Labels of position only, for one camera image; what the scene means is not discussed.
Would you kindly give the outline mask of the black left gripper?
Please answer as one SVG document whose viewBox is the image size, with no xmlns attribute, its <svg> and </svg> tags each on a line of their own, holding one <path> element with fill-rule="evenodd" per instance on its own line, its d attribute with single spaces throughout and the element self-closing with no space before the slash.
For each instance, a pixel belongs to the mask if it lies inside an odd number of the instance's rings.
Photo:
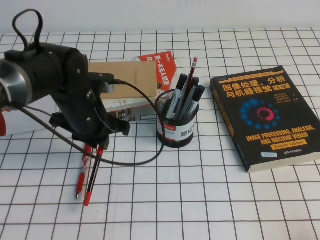
<svg viewBox="0 0 320 240">
<path fill-rule="evenodd" d="M 89 72 L 69 77 L 61 90 L 51 94 L 61 113 L 53 114 L 50 124 L 69 131 L 73 139 L 94 149 L 107 150 L 110 134 L 127 136 L 130 132 L 129 122 L 107 113 L 101 99 L 105 84 L 119 83 L 110 73 Z"/>
</svg>

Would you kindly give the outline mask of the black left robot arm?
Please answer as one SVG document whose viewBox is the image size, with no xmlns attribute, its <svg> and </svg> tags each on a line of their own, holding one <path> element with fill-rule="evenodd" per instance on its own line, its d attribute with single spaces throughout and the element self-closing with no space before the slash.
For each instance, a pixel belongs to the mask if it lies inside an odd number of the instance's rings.
<svg viewBox="0 0 320 240">
<path fill-rule="evenodd" d="M 86 55 L 76 48 L 34 43 L 27 51 L 9 50 L 0 61 L 0 106 L 23 108 L 51 96 L 60 109 L 49 123 L 92 147 L 111 134 L 130 132 L 128 121 L 107 113 L 101 93 L 119 84 L 113 74 L 89 72 Z"/>
</svg>

